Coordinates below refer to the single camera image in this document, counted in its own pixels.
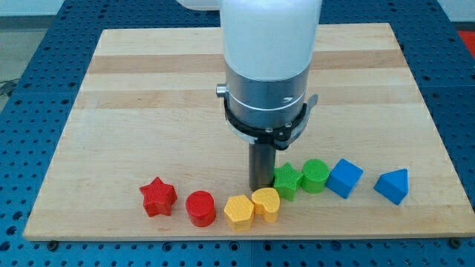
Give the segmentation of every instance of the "blue pegboard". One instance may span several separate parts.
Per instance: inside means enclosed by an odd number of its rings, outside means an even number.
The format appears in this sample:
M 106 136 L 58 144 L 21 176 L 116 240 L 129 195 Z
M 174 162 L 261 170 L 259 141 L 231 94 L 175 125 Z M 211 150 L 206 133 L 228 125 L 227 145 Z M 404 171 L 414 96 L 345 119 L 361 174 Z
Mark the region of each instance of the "blue pegboard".
M 475 61 L 436 0 L 324 1 L 322 24 L 389 22 L 475 205 Z M 0 114 L 0 266 L 475 266 L 475 239 L 47 243 L 22 238 L 105 28 L 217 27 L 175 0 L 66 0 Z

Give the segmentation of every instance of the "yellow block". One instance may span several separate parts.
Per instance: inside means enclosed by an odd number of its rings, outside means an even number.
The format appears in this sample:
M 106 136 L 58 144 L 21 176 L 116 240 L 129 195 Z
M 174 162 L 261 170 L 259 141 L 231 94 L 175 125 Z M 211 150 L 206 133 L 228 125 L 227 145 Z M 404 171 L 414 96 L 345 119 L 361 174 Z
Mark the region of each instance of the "yellow block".
M 251 199 L 256 214 L 262 215 L 268 223 L 277 221 L 281 198 L 275 188 L 261 188 L 252 193 Z
M 254 219 L 254 204 L 244 195 L 228 198 L 224 217 L 233 231 L 246 231 Z

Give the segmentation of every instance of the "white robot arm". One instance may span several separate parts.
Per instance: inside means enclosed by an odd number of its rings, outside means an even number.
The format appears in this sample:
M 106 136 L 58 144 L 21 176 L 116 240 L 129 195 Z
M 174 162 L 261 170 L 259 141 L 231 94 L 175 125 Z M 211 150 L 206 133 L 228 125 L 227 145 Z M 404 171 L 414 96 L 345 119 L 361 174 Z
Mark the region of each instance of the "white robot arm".
M 300 136 L 317 97 L 304 103 L 322 0 L 178 0 L 220 10 L 232 130 L 249 142 L 249 185 L 272 186 L 275 149 Z

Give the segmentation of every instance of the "3d printed block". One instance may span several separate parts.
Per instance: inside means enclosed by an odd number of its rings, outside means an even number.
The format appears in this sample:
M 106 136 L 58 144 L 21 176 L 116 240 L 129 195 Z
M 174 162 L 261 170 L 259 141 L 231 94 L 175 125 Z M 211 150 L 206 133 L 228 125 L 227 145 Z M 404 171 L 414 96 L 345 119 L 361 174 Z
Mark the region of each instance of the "3d printed block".
M 374 190 L 399 205 L 409 193 L 409 175 L 407 169 L 382 174 L 374 185 Z
M 359 167 L 345 159 L 340 159 L 330 172 L 327 187 L 346 199 L 353 191 L 362 174 L 363 170 Z
M 268 223 L 275 223 L 279 216 L 281 198 L 275 188 L 261 188 L 252 193 L 254 212 L 263 216 Z
M 254 219 L 254 204 L 244 195 L 230 197 L 224 207 L 224 217 L 233 231 L 249 230 Z
M 191 223 L 205 227 L 214 222 L 216 210 L 213 196 L 206 191 L 196 191 L 186 199 L 186 211 Z
M 287 162 L 284 166 L 274 170 L 274 188 L 279 193 L 279 196 L 294 201 L 295 192 L 300 187 L 303 176 L 304 174 L 296 171 Z
M 310 159 L 305 162 L 302 172 L 304 173 L 302 189 L 312 194 L 320 193 L 325 189 L 330 175 L 330 168 L 325 162 L 319 159 Z
M 177 201 L 177 192 L 173 185 L 167 185 L 156 177 L 150 185 L 140 188 L 143 194 L 143 208 L 149 217 L 158 214 L 171 215 L 171 206 Z

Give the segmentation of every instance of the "blue cube block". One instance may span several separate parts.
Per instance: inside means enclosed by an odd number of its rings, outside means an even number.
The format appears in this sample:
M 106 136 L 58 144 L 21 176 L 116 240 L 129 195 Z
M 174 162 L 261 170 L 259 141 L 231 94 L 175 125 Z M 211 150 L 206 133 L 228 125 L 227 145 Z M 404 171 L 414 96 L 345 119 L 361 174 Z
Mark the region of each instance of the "blue cube block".
M 327 187 L 343 198 L 348 198 L 358 183 L 363 170 L 351 162 L 340 159 L 328 177 Z
M 374 190 L 399 205 L 409 193 L 409 175 L 407 169 L 382 174 L 374 185 Z

